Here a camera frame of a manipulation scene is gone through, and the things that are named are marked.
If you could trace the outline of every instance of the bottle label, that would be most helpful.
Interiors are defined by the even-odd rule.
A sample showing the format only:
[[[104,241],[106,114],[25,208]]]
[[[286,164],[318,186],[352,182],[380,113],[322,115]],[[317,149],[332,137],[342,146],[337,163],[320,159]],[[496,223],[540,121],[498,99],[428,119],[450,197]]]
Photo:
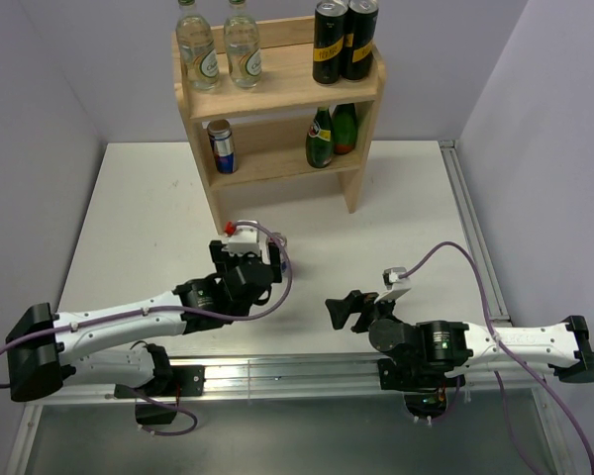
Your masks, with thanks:
[[[261,49],[257,49],[253,54],[243,57],[245,61],[245,74],[249,76],[259,76],[261,74]]]
[[[329,47],[315,47],[313,48],[313,60],[314,61],[327,61],[332,59],[341,52],[344,47],[344,37],[340,37],[339,40]]]
[[[360,47],[359,49],[355,49],[352,53],[352,62],[359,62],[368,56],[372,52],[372,41],[370,41],[364,47]]]
[[[205,77],[214,78],[218,75],[218,59],[216,58],[215,49],[211,49],[201,57],[199,69],[200,73]]]
[[[332,132],[322,129],[317,120],[314,120],[313,123],[310,125],[308,137],[311,137],[313,139],[319,138],[322,141],[329,142],[332,139]]]

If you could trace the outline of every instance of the white tabletop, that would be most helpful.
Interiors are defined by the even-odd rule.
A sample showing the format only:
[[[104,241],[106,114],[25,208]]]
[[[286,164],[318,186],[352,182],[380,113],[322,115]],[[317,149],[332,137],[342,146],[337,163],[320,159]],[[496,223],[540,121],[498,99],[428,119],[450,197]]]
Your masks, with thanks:
[[[333,331],[324,301],[353,289],[381,292],[383,269],[410,268],[442,240],[466,245],[436,142],[374,142],[352,215],[334,175],[307,180],[225,192],[230,219],[257,220],[288,237],[295,283],[284,306],[260,321],[154,342],[172,355],[371,352],[367,335],[350,325]],[[214,238],[187,143],[111,143],[60,310],[130,303],[204,277],[214,271],[208,250]],[[475,280],[454,249],[436,254],[412,286],[397,305],[399,319],[483,323]]]

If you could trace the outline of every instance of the can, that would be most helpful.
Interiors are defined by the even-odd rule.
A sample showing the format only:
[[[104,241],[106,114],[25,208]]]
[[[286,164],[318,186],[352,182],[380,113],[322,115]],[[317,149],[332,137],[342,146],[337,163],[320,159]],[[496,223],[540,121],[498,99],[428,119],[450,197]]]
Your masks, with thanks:
[[[233,173],[238,169],[236,149],[229,121],[211,121],[207,126],[211,150],[220,173]]]
[[[345,4],[330,0],[319,2],[315,9],[313,79],[320,84],[339,80],[346,11]]]
[[[341,55],[341,75],[345,79],[358,81],[369,74],[374,57],[372,45],[377,18],[376,0],[350,0]]]

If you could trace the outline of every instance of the gray wall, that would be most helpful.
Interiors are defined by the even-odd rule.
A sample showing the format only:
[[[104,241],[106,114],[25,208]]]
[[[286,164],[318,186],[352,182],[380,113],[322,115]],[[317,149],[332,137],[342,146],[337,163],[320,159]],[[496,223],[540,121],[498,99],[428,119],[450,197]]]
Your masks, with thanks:
[[[22,7],[0,0],[0,343],[30,305],[56,305],[100,155]],[[0,473],[21,414],[0,391]]]
[[[21,0],[108,142],[185,140],[173,98],[175,0]],[[311,15],[316,0],[249,0],[260,20]],[[381,0],[388,85],[376,136],[454,139],[526,0]],[[213,25],[227,0],[198,0]]]
[[[594,0],[529,2],[460,157],[515,322],[583,314],[594,347]],[[594,385],[556,386],[594,446]]]

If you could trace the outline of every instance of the green glass bottle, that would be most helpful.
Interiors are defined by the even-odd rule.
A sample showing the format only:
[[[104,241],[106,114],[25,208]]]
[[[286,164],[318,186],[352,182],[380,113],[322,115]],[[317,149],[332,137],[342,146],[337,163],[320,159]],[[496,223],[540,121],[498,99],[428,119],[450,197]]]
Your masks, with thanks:
[[[310,166],[327,167],[333,159],[335,142],[333,137],[333,120],[328,107],[318,107],[306,137],[306,158]]]
[[[356,146],[356,109],[354,104],[341,104],[333,114],[333,130],[335,131],[335,154],[345,155]]]

